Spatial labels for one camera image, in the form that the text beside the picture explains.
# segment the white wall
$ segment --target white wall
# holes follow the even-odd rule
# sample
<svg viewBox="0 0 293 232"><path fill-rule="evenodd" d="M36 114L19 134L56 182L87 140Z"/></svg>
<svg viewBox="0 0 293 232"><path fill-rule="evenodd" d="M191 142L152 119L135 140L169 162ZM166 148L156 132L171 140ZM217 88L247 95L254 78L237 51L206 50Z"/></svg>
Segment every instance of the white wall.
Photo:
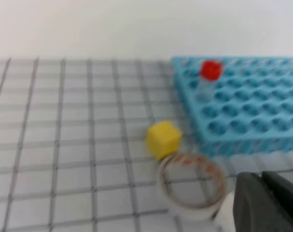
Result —
<svg viewBox="0 0 293 232"><path fill-rule="evenodd" d="M293 0L0 0L0 57L293 55Z"/></svg>

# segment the red cap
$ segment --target red cap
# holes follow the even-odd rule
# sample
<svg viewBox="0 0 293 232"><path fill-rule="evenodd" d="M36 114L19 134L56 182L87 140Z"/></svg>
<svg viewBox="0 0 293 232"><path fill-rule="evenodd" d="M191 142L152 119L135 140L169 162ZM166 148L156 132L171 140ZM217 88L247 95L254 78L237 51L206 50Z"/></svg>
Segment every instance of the red cap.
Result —
<svg viewBox="0 0 293 232"><path fill-rule="evenodd" d="M201 75L208 81L217 81L222 74L221 63L214 60L204 61L201 68Z"/></svg>

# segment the blue tube rack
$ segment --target blue tube rack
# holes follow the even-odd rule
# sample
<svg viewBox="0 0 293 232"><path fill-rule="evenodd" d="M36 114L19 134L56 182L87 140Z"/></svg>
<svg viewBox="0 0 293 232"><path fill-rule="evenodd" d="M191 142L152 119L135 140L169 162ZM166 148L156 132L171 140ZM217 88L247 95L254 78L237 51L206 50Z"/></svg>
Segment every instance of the blue tube rack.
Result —
<svg viewBox="0 0 293 232"><path fill-rule="evenodd" d="M197 98L201 64L223 74L210 101ZM175 87L205 155L293 150L293 58L174 57Z"/></svg>

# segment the tape roll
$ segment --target tape roll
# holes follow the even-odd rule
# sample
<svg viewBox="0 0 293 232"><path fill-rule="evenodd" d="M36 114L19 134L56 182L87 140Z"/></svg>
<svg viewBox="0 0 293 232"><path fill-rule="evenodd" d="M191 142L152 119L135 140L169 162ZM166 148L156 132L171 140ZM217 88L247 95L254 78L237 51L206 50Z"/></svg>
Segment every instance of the tape roll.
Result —
<svg viewBox="0 0 293 232"><path fill-rule="evenodd" d="M188 204L174 197L167 184L167 168L173 166L197 167L201 172L212 176L215 184L215 196L213 201L201 204ZM158 167L157 185L159 195L167 207L174 214L187 220L205 220L212 217L220 208L226 195L226 179L217 165L204 156L194 156L190 153L181 153L165 158Z"/></svg>

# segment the yellow cube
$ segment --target yellow cube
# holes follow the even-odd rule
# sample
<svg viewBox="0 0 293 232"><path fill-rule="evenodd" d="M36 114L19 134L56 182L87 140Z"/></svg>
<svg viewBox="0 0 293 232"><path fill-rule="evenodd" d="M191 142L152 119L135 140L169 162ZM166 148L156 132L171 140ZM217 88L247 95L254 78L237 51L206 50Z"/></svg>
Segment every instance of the yellow cube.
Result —
<svg viewBox="0 0 293 232"><path fill-rule="evenodd" d="M162 121L148 129L146 145L156 159L161 160L177 152L181 136L181 132L170 121Z"/></svg>

